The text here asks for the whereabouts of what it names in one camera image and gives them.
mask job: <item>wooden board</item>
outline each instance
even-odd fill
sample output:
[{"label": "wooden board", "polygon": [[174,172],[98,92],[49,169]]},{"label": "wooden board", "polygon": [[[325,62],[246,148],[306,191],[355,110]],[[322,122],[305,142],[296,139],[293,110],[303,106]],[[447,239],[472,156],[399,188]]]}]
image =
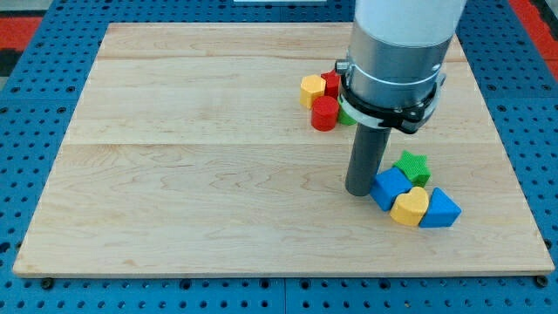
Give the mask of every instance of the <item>wooden board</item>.
[{"label": "wooden board", "polygon": [[302,76],[350,24],[112,24],[14,271],[25,277],[483,276],[554,269],[459,44],[417,134],[463,214],[399,225],[344,190],[354,126],[312,129]]}]

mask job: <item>blue pegboard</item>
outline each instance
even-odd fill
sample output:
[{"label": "blue pegboard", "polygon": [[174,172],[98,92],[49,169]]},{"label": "blue pegboard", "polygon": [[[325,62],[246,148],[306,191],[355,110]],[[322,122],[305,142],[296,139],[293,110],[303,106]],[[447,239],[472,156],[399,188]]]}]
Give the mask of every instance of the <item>blue pegboard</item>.
[{"label": "blue pegboard", "polygon": [[[11,267],[110,22],[343,22],[325,6],[232,0],[55,0],[0,93],[0,312],[557,312],[558,277],[23,280]],[[558,248],[558,87],[505,1],[458,28],[549,251]]]}]

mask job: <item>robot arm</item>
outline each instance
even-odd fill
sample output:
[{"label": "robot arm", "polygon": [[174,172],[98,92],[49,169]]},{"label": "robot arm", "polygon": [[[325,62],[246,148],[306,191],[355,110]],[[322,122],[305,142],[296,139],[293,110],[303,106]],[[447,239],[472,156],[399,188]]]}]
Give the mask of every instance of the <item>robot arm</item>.
[{"label": "robot arm", "polygon": [[432,115],[447,48],[466,0],[357,0],[341,107],[358,122],[347,190],[367,195],[391,128],[415,133]]}]

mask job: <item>wooden table surface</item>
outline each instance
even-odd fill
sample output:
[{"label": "wooden table surface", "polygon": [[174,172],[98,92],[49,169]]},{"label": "wooden table surface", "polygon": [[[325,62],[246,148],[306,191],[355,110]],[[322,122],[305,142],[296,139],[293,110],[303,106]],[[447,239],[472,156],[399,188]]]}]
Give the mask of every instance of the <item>wooden table surface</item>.
[{"label": "wooden table surface", "polygon": [[459,44],[439,108],[391,134],[463,213],[394,222],[344,189],[355,126],[321,133],[302,76],[350,24],[112,24],[14,271],[25,277],[507,276],[554,269]]}]

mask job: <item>blue cube block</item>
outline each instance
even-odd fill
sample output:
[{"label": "blue cube block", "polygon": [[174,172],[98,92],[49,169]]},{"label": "blue cube block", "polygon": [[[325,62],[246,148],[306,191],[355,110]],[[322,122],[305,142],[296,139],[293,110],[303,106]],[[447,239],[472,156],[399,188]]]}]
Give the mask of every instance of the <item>blue cube block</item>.
[{"label": "blue cube block", "polygon": [[450,227],[460,214],[461,208],[441,188],[435,188],[428,210],[419,226],[422,228]]},{"label": "blue cube block", "polygon": [[401,170],[393,167],[376,175],[370,196],[376,201],[383,211],[391,209],[398,195],[411,190],[412,183],[405,177]]}]

